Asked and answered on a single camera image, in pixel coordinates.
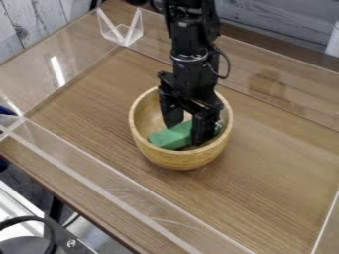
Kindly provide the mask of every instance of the green object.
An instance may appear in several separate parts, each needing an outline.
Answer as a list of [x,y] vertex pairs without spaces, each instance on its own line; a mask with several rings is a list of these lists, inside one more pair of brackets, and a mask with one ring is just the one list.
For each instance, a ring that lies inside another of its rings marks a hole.
[[149,136],[149,141],[158,147],[178,150],[191,145],[194,122],[193,120],[178,124],[171,129],[162,130]]

